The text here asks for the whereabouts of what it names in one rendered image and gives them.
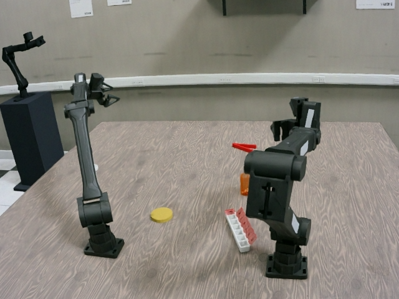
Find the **yellow flat disc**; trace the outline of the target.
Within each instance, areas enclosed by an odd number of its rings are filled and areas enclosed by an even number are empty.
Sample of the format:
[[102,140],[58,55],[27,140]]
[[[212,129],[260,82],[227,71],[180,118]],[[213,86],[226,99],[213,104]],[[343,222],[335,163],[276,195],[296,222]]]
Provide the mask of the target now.
[[169,221],[173,217],[172,210],[166,207],[155,209],[151,212],[151,219],[157,223]]

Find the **orange translucent pill bottle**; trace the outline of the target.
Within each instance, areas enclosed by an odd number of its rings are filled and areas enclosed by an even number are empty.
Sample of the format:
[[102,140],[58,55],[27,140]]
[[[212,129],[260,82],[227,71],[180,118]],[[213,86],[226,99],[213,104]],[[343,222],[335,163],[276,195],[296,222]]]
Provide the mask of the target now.
[[242,173],[240,175],[240,182],[241,182],[241,195],[247,196],[248,195],[249,175]]

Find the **white pill organiser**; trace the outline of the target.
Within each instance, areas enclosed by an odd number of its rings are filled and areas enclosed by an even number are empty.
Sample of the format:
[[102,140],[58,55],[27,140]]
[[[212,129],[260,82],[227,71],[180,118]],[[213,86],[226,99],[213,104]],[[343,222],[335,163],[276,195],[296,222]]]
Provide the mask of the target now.
[[237,213],[234,209],[225,210],[225,216],[234,235],[240,252],[250,251],[250,245],[257,239],[248,218],[241,207]]

